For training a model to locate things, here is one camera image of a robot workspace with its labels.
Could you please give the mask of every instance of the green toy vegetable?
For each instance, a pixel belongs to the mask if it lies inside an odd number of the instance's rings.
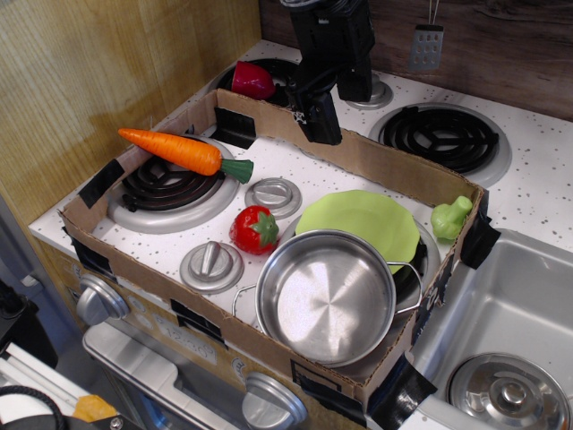
[[[464,225],[466,215],[472,210],[472,201],[460,195],[452,204],[439,204],[432,211],[430,221],[433,234],[441,239],[454,240]]]

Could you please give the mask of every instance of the wood panel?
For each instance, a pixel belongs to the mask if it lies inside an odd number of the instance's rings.
[[[261,39],[256,0],[0,0],[0,193],[25,228]]]
[[[573,120],[573,3],[568,0],[440,0],[440,68],[412,73],[407,63],[416,24],[429,0],[370,0],[376,70],[484,99]],[[264,39],[296,47],[287,10],[260,0]]]

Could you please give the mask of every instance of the oven handle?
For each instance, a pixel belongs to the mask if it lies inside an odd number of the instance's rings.
[[[177,366],[117,328],[107,323],[90,327],[83,337],[83,346],[120,378],[200,429],[240,430],[177,390]]]

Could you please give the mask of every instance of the white surface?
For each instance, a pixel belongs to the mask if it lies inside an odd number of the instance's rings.
[[[266,41],[258,43],[242,59],[252,60],[261,57],[300,60],[297,50]],[[342,127],[367,136],[381,116],[415,103],[451,103],[480,112],[499,125],[506,134],[512,150],[508,173],[489,188],[488,215],[492,218],[492,225],[495,228],[514,229],[567,251],[573,251],[573,218],[570,216],[573,211],[572,123],[385,73],[379,73],[379,76],[394,91],[394,98],[389,105],[378,110],[357,110],[340,101],[336,91],[332,91]],[[195,101],[206,91],[207,87],[191,97],[190,101]],[[185,106],[188,106],[188,102],[172,115],[180,109],[185,109]],[[355,188],[392,196],[413,212],[415,217],[431,231],[429,224],[431,208],[384,190],[379,185],[360,177],[351,176],[327,163],[309,159],[290,143],[259,139],[249,150],[228,148],[237,159],[248,158],[254,161],[255,170],[250,184],[266,177],[282,176],[302,188],[303,206],[293,216],[278,222],[281,231],[302,213],[306,205],[322,195]],[[228,228],[234,215],[244,208],[246,189],[246,186],[241,187],[239,194],[223,214],[190,231],[150,236],[133,233],[118,227],[109,219],[104,219],[94,231],[94,235],[181,282],[179,263],[191,248],[208,240],[229,243]],[[63,223],[57,214],[57,209],[63,208],[74,196],[75,193],[72,193],[30,225],[34,236],[71,256],[74,256],[74,251],[69,237],[62,230]],[[447,250],[447,246],[440,247],[442,254]],[[248,254],[243,256],[245,274],[238,288],[253,284],[264,262],[264,257]],[[234,294],[235,289],[231,288],[227,293],[211,296],[209,299],[228,310]],[[251,290],[244,293],[239,300],[237,316],[256,325],[253,308]],[[426,403],[429,405],[428,413],[425,412]],[[432,398],[428,399],[422,406],[424,413],[418,409],[406,421],[403,428],[428,430],[450,428],[440,426],[434,419],[428,418],[432,416],[431,411],[435,405],[436,402]]]
[[[81,396],[88,393],[70,382],[51,367],[16,345],[11,344],[0,359],[0,386],[23,385],[46,394],[65,416],[75,411]],[[51,415],[52,411],[41,400],[21,394],[0,397],[0,422],[36,415]]]

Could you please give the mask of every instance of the sink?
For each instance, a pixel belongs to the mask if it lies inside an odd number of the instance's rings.
[[[412,350],[415,368],[438,389],[427,404],[446,401],[449,378],[461,364],[497,353],[541,367],[573,407],[573,254],[516,231],[500,232],[477,270],[456,267],[445,305],[432,311]],[[453,413],[444,424],[477,424],[459,417]]]

